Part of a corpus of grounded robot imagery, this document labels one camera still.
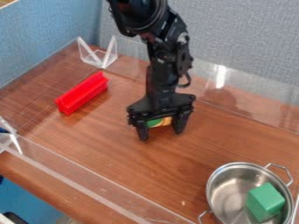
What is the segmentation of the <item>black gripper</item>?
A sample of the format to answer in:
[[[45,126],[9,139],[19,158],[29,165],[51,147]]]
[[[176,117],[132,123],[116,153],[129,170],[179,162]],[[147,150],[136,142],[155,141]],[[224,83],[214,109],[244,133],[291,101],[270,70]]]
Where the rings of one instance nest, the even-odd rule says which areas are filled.
[[[176,134],[182,134],[194,111],[194,94],[182,94],[172,92],[166,97],[159,96],[152,99],[144,96],[139,101],[127,107],[128,123],[136,128],[139,139],[148,139],[147,121],[163,117],[172,117],[172,128]]]

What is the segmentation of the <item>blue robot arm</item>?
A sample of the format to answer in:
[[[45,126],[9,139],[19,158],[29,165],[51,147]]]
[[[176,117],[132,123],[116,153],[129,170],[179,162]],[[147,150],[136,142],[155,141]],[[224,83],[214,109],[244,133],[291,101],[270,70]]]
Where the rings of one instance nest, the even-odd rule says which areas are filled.
[[[139,138],[148,139],[148,123],[170,117],[182,133],[194,110],[196,96],[179,94],[187,88],[180,78],[190,77],[194,57],[190,53],[187,25],[167,0],[107,0],[120,33],[137,36],[147,45],[149,65],[145,69],[144,97],[127,107],[128,123]]]

